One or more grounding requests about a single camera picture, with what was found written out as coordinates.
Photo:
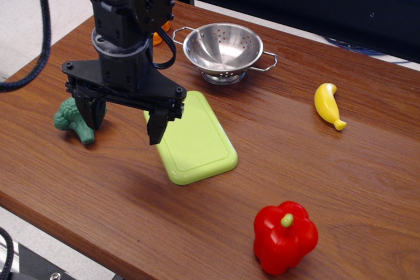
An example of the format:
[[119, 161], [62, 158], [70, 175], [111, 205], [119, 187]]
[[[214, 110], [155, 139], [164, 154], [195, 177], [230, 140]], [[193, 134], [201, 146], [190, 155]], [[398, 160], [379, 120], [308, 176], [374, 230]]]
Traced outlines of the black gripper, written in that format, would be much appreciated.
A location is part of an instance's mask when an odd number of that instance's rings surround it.
[[98, 130], [106, 114], [106, 102], [149, 111], [147, 131], [150, 145], [156, 145], [169, 120], [183, 114], [186, 90], [160, 70], [171, 67], [176, 58], [157, 64], [153, 61], [153, 47], [133, 49], [95, 47], [97, 60], [67, 61], [62, 71], [68, 76], [67, 91], [75, 100], [86, 125]]

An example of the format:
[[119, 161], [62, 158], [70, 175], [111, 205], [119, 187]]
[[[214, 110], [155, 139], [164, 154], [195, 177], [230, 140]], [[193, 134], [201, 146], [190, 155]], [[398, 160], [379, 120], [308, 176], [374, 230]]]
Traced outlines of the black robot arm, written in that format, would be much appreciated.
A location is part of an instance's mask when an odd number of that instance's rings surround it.
[[[158, 34], [172, 52], [173, 40], [163, 30], [173, 19], [173, 0], [90, 0], [95, 27], [92, 42], [98, 60], [72, 61], [62, 65], [67, 91], [87, 126], [98, 129], [107, 102], [146, 110], [150, 143], [158, 144], [170, 121], [181, 118], [186, 90], [165, 77], [170, 59], [153, 60], [153, 36]], [[51, 19], [48, 0], [40, 0], [43, 45], [32, 71], [23, 79], [2, 83], [2, 92], [12, 92], [32, 82], [45, 67], [51, 49]]]

